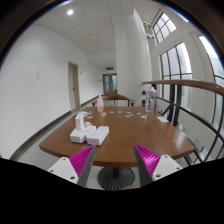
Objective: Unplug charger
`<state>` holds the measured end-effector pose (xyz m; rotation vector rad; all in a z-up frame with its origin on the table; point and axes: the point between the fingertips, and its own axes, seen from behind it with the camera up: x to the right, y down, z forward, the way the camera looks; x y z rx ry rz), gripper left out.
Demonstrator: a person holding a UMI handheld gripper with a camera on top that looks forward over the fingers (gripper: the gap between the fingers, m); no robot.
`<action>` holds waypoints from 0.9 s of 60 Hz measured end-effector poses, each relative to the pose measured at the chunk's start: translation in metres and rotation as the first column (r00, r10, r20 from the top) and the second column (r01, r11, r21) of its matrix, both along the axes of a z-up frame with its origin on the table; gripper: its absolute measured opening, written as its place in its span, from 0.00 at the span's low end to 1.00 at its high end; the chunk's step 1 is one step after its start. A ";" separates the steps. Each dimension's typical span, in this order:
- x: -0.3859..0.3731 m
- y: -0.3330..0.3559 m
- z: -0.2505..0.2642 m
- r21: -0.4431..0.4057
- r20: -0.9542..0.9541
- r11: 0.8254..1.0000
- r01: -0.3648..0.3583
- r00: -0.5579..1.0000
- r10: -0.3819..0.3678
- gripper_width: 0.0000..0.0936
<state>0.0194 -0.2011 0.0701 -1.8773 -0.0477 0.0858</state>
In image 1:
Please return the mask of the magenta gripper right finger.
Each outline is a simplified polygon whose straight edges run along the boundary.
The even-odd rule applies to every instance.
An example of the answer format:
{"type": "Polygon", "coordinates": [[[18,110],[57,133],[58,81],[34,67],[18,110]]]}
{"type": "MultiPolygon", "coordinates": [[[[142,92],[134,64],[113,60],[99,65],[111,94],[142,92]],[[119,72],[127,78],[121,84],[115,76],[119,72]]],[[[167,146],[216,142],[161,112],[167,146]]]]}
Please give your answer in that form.
{"type": "Polygon", "coordinates": [[[138,144],[134,145],[134,156],[138,164],[141,187],[182,169],[169,155],[160,156],[138,144]]]}

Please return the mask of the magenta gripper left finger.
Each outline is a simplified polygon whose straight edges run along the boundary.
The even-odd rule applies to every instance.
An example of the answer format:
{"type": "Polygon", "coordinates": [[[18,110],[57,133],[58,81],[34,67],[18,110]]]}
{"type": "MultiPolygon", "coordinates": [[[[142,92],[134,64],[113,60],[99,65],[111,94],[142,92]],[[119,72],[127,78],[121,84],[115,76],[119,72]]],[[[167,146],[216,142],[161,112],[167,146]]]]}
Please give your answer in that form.
{"type": "Polygon", "coordinates": [[[96,147],[90,146],[71,157],[61,157],[48,172],[85,187],[96,156],[96,147]]]}

